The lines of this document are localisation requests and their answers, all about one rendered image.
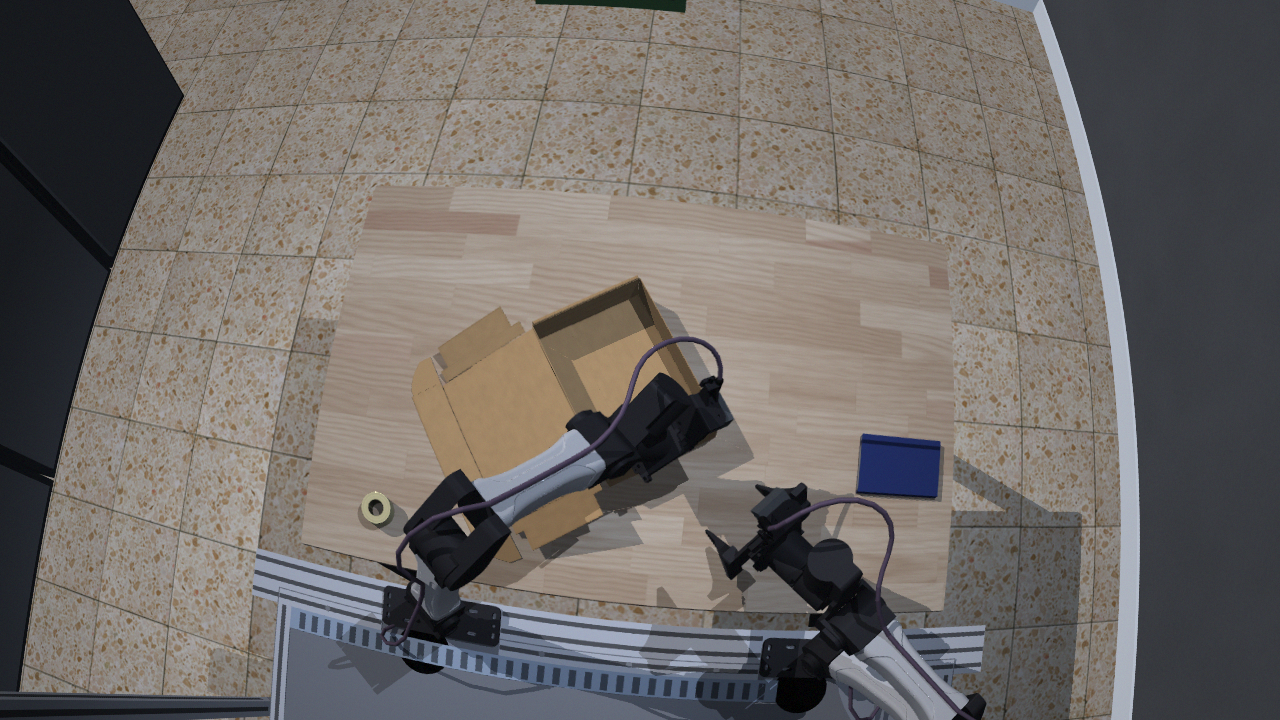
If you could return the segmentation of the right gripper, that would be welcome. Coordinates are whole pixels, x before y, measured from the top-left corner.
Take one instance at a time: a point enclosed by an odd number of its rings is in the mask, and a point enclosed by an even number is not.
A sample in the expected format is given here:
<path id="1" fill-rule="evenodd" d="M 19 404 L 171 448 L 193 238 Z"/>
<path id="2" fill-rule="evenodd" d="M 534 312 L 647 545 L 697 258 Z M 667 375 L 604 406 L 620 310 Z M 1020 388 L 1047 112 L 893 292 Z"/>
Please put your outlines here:
<path id="1" fill-rule="evenodd" d="M 788 497 L 796 500 L 803 509 L 812 506 L 812 503 L 806 500 L 806 486 L 803 482 L 794 488 L 782 489 L 785 489 L 786 493 L 790 493 Z M 803 521 L 809 515 L 810 512 L 799 520 L 788 532 L 786 532 L 780 541 L 765 550 L 762 550 L 762 537 L 758 534 L 753 538 L 753 541 L 748 542 L 742 550 L 736 550 L 733 544 L 730 547 L 730 544 L 726 544 L 724 541 L 721 541 L 721 538 L 710 530 L 705 532 L 712 543 L 716 544 L 716 550 L 718 550 L 721 562 L 723 564 L 726 575 L 730 575 L 730 580 L 737 577 L 739 573 L 742 571 L 742 564 L 751 559 L 754 562 L 753 568 L 756 571 L 763 571 L 769 566 L 792 588 L 797 579 L 803 577 L 803 568 L 805 568 L 808 555 L 813 548 L 813 546 L 803 538 L 804 530 L 801 529 Z"/>

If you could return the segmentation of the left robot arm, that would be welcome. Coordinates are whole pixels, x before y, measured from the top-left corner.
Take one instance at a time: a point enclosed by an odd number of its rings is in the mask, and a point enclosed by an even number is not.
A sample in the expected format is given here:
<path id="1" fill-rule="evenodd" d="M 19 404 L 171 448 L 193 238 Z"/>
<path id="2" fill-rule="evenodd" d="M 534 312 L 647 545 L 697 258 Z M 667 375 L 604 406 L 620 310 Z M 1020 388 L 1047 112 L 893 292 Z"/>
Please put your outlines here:
<path id="1" fill-rule="evenodd" d="M 449 516 L 433 521 L 411 538 L 410 550 L 417 560 L 416 578 L 425 584 L 422 606 L 411 630 L 433 634 L 438 641 L 447 637 L 497 646 L 500 639 L 500 609 L 461 601 L 460 588 L 486 569 L 511 534 L 509 527 L 515 521 L 561 496 L 591 489 L 608 478 L 623 477 L 650 452 L 652 436 L 660 436 L 677 418 L 672 427 L 680 429 L 678 439 L 687 442 L 684 448 L 691 448 L 712 432 L 728 427 L 733 416 L 719 393 L 721 384 L 716 375 L 703 379 L 699 386 L 703 388 L 698 395 L 687 395 L 669 375 L 658 373 L 628 404 L 611 436 L 590 452 L 581 454 L 611 427 L 623 404 L 611 416 L 593 410 L 577 413 L 556 445 L 508 471 L 472 482 L 461 469 L 445 477 L 406 523 L 406 536 L 428 518 L 447 512 L 456 503 L 462 507 L 485 502 L 486 507 L 463 512 L 475 528 L 470 536 Z M 404 619 L 413 615 L 419 597 L 420 585 L 412 580 L 406 589 L 387 585 L 383 623 L 406 629 L 408 623 Z M 468 612 L 470 609 L 477 612 Z M 388 612 L 390 618 L 387 618 Z M 497 619 L 493 619 L 494 612 Z M 476 635 L 468 635 L 468 632 Z"/>

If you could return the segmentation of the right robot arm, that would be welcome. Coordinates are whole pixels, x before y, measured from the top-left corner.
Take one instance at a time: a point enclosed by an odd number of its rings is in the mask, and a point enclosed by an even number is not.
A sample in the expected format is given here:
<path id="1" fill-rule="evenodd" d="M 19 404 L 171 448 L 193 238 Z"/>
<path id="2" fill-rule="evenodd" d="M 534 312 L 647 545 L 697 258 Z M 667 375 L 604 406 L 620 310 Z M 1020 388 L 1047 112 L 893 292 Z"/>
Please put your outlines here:
<path id="1" fill-rule="evenodd" d="M 797 501 L 776 487 L 751 512 L 756 520 L 765 518 L 774 525 L 801 510 Z M 852 562 L 849 544 L 835 538 L 820 541 L 812 548 L 803 570 L 792 589 L 817 611 L 829 605 L 814 625 L 819 633 L 812 639 L 765 639 L 762 676 L 817 678 L 819 682 L 835 678 L 867 696 L 895 720 L 966 720 L 959 714 L 961 710 L 973 719 L 982 719 L 986 700 L 979 693 L 965 696 L 934 673 L 881 597 L 881 612 L 890 630 L 890 635 L 884 634 L 876 611 L 876 591 L 861 578 L 863 571 Z M 783 671 L 783 667 L 792 670 Z"/>

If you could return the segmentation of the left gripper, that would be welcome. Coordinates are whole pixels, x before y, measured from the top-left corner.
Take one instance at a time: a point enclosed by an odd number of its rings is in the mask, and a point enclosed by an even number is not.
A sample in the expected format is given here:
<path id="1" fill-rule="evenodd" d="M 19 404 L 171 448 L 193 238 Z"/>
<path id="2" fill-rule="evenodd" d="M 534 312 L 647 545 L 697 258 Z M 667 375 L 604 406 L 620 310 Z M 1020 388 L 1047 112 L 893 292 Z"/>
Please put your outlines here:
<path id="1" fill-rule="evenodd" d="M 660 468 L 666 468 L 666 465 L 694 448 L 695 445 L 691 448 L 684 448 L 687 442 L 681 442 L 678 433 L 680 429 L 675 430 L 671 425 L 660 436 L 652 436 L 650 452 L 632 468 L 634 473 L 639 473 L 645 483 L 653 480 L 652 474 L 660 470 Z"/>

